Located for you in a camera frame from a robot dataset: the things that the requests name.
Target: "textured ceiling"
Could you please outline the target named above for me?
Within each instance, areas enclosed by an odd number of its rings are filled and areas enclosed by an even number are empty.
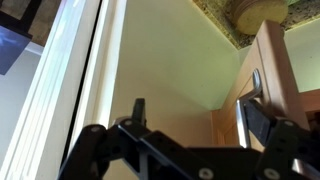
[[[238,49],[250,45],[255,36],[245,35],[232,24],[232,5],[236,0],[193,0],[203,13]],[[320,0],[287,0],[289,11],[281,24],[290,30],[320,17]]]
[[[0,10],[20,19],[29,2],[30,0],[3,0]],[[46,44],[60,2],[61,0],[42,0],[29,30],[29,33],[33,35],[32,41],[34,43],[41,46]]]

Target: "screw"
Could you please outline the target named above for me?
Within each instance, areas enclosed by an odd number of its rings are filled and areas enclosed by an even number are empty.
[[[125,124],[126,126],[130,126],[130,125],[132,124],[132,121],[126,121],[124,124]]]
[[[293,123],[291,121],[285,121],[284,122],[287,126],[293,126]]]
[[[100,127],[98,127],[98,126],[95,126],[95,127],[91,128],[92,132],[97,132],[99,130],[100,130]]]
[[[274,170],[274,169],[271,169],[271,168],[266,168],[264,169],[264,175],[268,178],[268,179],[271,179],[271,180],[278,180],[280,179],[280,174]]]
[[[201,168],[199,170],[199,177],[204,180],[213,179],[213,172],[209,168]]]

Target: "white window frame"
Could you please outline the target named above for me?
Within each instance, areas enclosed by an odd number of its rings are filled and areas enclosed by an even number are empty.
[[[95,108],[110,115],[126,0],[62,0],[1,167],[0,179],[56,179],[89,52],[71,146]],[[106,91],[95,104],[97,92]]]

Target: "door handle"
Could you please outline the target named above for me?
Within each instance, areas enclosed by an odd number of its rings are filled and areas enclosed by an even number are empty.
[[[238,128],[238,136],[240,145],[244,148],[251,147],[248,123],[246,121],[246,115],[244,112],[244,102],[255,97],[262,96],[262,84],[261,78],[259,74],[259,70],[255,69],[252,73],[253,79],[253,90],[248,92],[247,94],[241,96],[236,103],[236,116],[237,116],[237,128]]]

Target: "wooden cabinet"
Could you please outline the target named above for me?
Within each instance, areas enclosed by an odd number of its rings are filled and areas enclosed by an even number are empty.
[[[309,128],[283,36],[278,23],[265,21],[262,24],[222,108],[212,114],[214,144],[239,145],[236,101],[253,89],[255,69],[262,83],[262,97],[257,100],[263,107],[276,116],[287,117]]]

